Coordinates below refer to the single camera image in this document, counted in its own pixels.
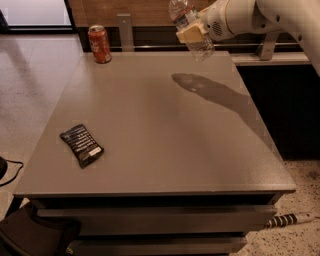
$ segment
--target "clear bottle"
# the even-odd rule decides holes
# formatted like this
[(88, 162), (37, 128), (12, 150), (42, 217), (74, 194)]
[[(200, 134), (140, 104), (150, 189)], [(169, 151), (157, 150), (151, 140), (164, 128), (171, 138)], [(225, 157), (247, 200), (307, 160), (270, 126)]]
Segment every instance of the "clear bottle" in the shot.
[[(178, 31), (200, 19), (192, 0), (170, 0), (169, 15)], [(189, 51), (197, 61), (202, 61), (211, 56), (215, 49), (209, 34), (204, 35), (205, 40), (197, 43), (186, 43)]]

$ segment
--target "white robotic arm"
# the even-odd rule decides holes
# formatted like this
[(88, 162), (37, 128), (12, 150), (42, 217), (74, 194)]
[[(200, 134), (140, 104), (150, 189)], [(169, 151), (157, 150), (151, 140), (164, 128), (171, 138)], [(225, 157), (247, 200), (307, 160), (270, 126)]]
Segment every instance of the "white robotic arm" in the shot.
[(214, 41), (242, 33), (288, 32), (320, 76), (320, 0), (217, 0), (202, 15)]

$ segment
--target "red can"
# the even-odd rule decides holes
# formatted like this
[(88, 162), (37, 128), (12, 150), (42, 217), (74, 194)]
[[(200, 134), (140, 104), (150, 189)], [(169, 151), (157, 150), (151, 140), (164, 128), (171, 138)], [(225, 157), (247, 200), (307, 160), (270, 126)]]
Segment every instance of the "red can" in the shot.
[(106, 29), (102, 25), (93, 25), (88, 32), (93, 57), (97, 63), (107, 63), (112, 59)]

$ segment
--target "speckled floor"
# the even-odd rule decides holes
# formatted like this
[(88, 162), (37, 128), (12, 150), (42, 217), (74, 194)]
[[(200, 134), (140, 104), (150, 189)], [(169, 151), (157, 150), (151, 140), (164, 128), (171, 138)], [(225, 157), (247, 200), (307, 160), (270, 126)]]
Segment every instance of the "speckled floor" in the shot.
[[(82, 54), (77, 35), (0, 35), (0, 156), (28, 162)], [(320, 215), (320, 161), (284, 164), (297, 183), (297, 192), (279, 200), (279, 214)], [(14, 170), (10, 166), (1, 182)], [(18, 180), (0, 188), (1, 219)], [(247, 240), (232, 256), (320, 256), (320, 219), (251, 232)]]

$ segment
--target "black cable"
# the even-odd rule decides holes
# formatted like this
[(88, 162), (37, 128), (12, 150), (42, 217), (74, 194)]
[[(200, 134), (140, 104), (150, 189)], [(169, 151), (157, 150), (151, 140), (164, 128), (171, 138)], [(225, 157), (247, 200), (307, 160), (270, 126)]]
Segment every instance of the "black cable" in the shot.
[(23, 166), (24, 166), (24, 163), (23, 163), (23, 162), (12, 161), (12, 160), (7, 160), (7, 159), (4, 159), (4, 160), (7, 161), (7, 162), (9, 162), (9, 163), (20, 164), (20, 167), (18, 168), (18, 170), (17, 170), (16, 174), (13, 176), (13, 178), (11, 178), (10, 180), (6, 181), (5, 183), (0, 184), (0, 187), (3, 187), (3, 186), (5, 186), (5, 185), (8, 185), (8, 184), (11, 183), (12, 181), (14, 181), (14, 180), (17, 178), (20, 170), (21, 170), (21, 169), (23, 168)]

